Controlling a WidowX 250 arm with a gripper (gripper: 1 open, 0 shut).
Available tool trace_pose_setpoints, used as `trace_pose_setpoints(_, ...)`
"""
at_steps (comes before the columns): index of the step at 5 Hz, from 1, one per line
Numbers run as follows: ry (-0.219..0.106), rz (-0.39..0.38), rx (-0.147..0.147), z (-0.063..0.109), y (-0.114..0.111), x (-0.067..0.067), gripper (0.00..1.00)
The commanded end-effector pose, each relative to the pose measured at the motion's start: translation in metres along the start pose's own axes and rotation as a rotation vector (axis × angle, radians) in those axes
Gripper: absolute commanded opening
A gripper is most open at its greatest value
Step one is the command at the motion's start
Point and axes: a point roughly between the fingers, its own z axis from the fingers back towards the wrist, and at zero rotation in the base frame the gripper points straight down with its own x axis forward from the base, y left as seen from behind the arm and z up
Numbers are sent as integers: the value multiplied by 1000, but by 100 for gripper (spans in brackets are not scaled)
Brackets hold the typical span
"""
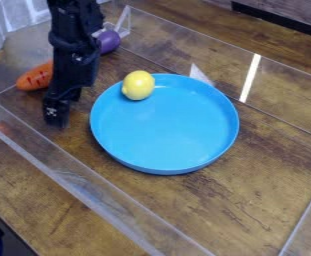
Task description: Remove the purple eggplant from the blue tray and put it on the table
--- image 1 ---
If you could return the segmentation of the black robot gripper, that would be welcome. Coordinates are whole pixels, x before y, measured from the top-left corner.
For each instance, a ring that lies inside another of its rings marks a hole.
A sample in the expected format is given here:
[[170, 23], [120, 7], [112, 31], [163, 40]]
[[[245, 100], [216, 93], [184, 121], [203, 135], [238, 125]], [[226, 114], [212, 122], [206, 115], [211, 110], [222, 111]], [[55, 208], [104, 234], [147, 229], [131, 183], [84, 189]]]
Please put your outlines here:
[[43, 99], [43, 117], [48, 125], [66, 128], [80, 88], [91, 86], [96, 79], [100, 45], [92, 33], [103, 28], [104, 15], [95, 0], [47, 0], [47, 4], [53, 73]]

